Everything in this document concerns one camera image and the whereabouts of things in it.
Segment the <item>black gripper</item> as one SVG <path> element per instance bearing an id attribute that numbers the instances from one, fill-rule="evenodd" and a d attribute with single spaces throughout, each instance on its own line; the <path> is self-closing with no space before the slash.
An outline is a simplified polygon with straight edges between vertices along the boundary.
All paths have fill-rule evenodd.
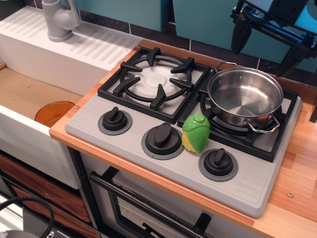
<path id="1" fill-rule="evenodd" d="M 289 46 L 277 77 L 287 77 L 303 59 L 316 58 L 317 20 L 307 0 L 239 0 L 232 10 L 235 23 L 231 50 L 238 55 L 256 29 Z"/>

